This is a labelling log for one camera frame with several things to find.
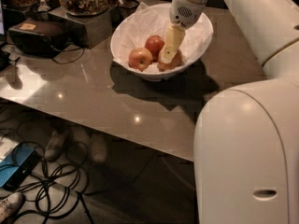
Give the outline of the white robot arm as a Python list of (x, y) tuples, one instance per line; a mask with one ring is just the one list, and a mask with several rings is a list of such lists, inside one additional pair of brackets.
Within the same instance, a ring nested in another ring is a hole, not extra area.
[[(194, 25), (207, 0), (172, 0), (170, 20)], [(200, 224), (299, 224), (299, 7), (224, 0), (266, 78), (219, 92), (193, 142)]]

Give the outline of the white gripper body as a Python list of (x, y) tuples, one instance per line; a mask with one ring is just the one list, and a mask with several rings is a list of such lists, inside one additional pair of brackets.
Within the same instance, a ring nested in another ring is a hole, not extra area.
[(198, 22), (204, 6), (204, 3), (192, 0), (172, 0), (169, 12), (170, 21), (183, 27), (191, 27)]

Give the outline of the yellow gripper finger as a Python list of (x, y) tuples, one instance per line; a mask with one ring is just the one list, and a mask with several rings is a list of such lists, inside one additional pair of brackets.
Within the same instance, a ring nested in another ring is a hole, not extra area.
[(164, 47), (162, 48), (161, 61), (171, 63), (185, 37), (185, 29), (179, 24), (171, 25), (166, 32)]

